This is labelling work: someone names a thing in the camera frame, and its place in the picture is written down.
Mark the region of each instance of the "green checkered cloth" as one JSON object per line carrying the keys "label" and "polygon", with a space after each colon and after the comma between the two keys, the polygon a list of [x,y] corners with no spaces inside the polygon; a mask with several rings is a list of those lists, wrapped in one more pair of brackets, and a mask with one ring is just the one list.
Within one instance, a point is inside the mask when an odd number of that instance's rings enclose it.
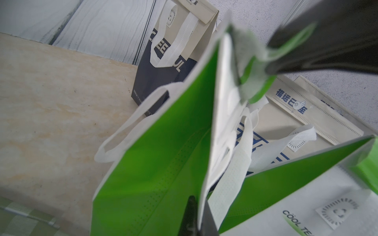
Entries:
{"label": "green checkered cloth", "polygon": [[68,236],[53,216],[0,197],[0,236]]}
{"label": "green checkered cloth", "polygon": [[0,209],[4,209],[8,212],[25,216],[28,218],[36,219],[42,222],[45,222],[48,225],[54,226],[56,222],[56,218],[52,215],[40,212],[35,209],[31,209],[29,207],[25,207],[21,204],[13,202],[7,198],[0,197]]}

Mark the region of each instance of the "shopping bag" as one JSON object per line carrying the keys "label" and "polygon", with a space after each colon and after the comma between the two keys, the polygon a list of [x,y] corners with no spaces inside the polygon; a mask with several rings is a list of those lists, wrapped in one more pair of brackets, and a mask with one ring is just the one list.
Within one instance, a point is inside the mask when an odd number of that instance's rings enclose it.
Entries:
{"label": "shopping bag", "polygon": [[[253,130],[253,150],[284,138],[303,125],[313,125],[317,133],[316,140],[288,143],[274,157],[272,165],[364,135],[364,131],[358,126],[284,75],[276,77],[265,96],[269,103],[259,112],[263,119]],[[238,138],[242,137],[243,129],[241,123],[237,130]]]}
{"label": "shopping bag", "polygon": [[[246,105],[250,98],[261,98],[261,90],[268,87],[265,79],[255,85],[248,81],[248,66],[252,57],[263,58],[261,55],[276,51],[265,49],[248,30],[231,24],[229,15],[223,21],[228,23],[209,43],[187,79],[157,88],[100,146],[95,160],[113,161],[113,165],[93,197],[91,235],[177,235],[190,196],[198,202],[199,229],[210,187],[229,164],[243,162],[243,168],[248,168],[253,127],[264,103]],[[295,37],[290,48],[301,42],[302,37]],[[235,54],[234,47],[254,50]],[[290,51],[285,47],[279,50],[280,55]],[[249,72],[241,83],[238,70],[243,65]],[[246,88],[242,92],[244,84],[252,86],[254,92]],[[169,98],[155,114],[143,119],[119,145],[105,152],[105,146],[117,134],[167,91]],[[234,150],[241,120],[245,131]],[[306,127],[304,132],[315,134],[313,127]]]}
{"label": "shopping bag", "polygon": [[[136,72],[132,98],[138,105],[159,86],[187,77],[209,43],[217,16],[206,0],[166,1]],[[165,93],[146,115],[167,98]]]}
{"label": "shopping bag", "polygon": [[367,235],[378,220],[377,168],[378,139],[365,136],[252,175],[220,233]]}

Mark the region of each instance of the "wood grain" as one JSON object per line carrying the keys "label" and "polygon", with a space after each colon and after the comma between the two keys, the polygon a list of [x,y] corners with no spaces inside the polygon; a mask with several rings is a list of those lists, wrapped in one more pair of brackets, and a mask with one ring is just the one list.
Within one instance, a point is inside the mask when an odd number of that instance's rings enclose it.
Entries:
{"label": "wood grain", "polygon": [[156,1],[84,0],[53,45],[137,64]]}
{"label": "wood grain", "polygon": [[1,0],[0,32],[50,43],[82,0]]}
{"label": "wood grain", "polygon": [[0,33],[0,195],[88,235],[92,197],[110,167],[93,157],[138,107],[136,69]]}
{"label": "wood grain", "polygon": [[139,62],[142,58],[143,52],[146,49],[148,39],[150,38],[150,35],[152,33],[153,28],[155,27],[155,24],[159,18],[160,12],[162,11],[164,7],[164,3],[166,0],[154,0],[154,3],[151,7],[150,16],[148,21],[146,22],[145,30],[143,32],[143,36],[141,37],[141,42],[138,46],[138,50],[135,54],[135,58],[133,61],[134,65],[139,65]]}

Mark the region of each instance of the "light wood table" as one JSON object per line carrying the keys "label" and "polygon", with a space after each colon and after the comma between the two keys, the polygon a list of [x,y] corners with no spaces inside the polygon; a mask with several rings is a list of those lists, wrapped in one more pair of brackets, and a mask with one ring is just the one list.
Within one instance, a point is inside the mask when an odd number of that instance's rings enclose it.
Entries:
{"label": "light wood table", "polygon": [[93,157],[137,108],[136,69],[0,34],[0,195],[88,235],[93,193],[110,167]]}

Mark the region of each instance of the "white bag handle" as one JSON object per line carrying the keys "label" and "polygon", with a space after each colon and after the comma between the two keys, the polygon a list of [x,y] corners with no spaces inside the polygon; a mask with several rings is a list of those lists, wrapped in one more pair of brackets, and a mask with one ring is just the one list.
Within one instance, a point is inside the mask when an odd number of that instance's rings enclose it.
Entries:
{"label": "white bag handle", "polygon": [[209,186],[215,184],[226,170],[228,164],[231,161],[232,154],[234,153],[235,142],[236,131],[232,131],[224,144],[224,149],[220,152],[221,154],[223,154],[228,149],[228,153],[222,159],[218,159],[218,163],[215,163],[214,168],[210,172],[208,184]]}
{"label": "white bag handle", "polygon": [[176,82],[170,83],[167,85],[160,86],[159,88],[155,89],[142,103],[141,105],[135,110],[135,112],[130,116],[130,118],[109,138],[107,138],[101,146],[98,148],[96,155],[94,156],[94,160],[96,162],[105,163],[105,162],[112,162],[115,160],[120,159],[126,152],[126,150],[133,144],[132,141],[137,139],[137,134],[143,130],[149,123],[154,122],[156,118],[156,114],[150,115],[144,118],[141,122],[139,122],[125,137],[125,139],[120,142],[115,148],[108,150],[105,152],[105,146],[120,132],[125,130],[131,124],[133,124],[141,115],[143,115],[148,109],[151,108],[152,105],[155,104],[160,97],[168,91],[169,97],[172,98],[176,96],[179,88],[182,86],[183,82]]}
{"label": "white bag handle", "polygon": [[304,125],[295,129],[294,132],[298,133],[267,143],[252,152],[253,129],[257,125],[258,111],[264,104],[266,104],[265,101],[261,105],[255,106],[250,115],[246,116],[242,138],[234,148],[234,154],[227,170],[209,198],[210,210],[217,229],[219,229],[231,204],[242,188],[247,171],[256,172],[264,169],[293,140],[316,140],[314,126]]}
{"label": "white bag handle", "polygon": [[172,45],[165,51],[163,57],[159,59],[159,57],[156,55],[155,47],[164,38],[167,27],[167,20],[171,10],[174,8],[177,12],[177,5],[171,0],[167,0],[160,15],[158,32],[156,33],[155,37],[151,42],[150,63],[156,68],[171,67],[174,65],[178,57],[183,52],[186,44],[189,41],[190,36],[192,35],[193,30],[195,29],[199,21],[199,19],[194,14],[189,12],[188,16],[184,20],[184,23],[181,25],[181,28],[178,31],[176,39],[174,40]]}
{"label": "white bag handle", "polygon": [[228,168],[208,200],[217,229],[219,229],[228,209],[239,193],[251,163],[253,126],[248,108],[244,109],[242,116],[246,116],[243,136],[239,144],[234,148]]}
{"label": "white bag handle", "polygon": [[248,171],[260,172],[267,167],[291,141],[316,140],[316,131],[313,125],[303,125],[294,130],[296,134],[287,136],[262,145],[252,154],[252,160]]}

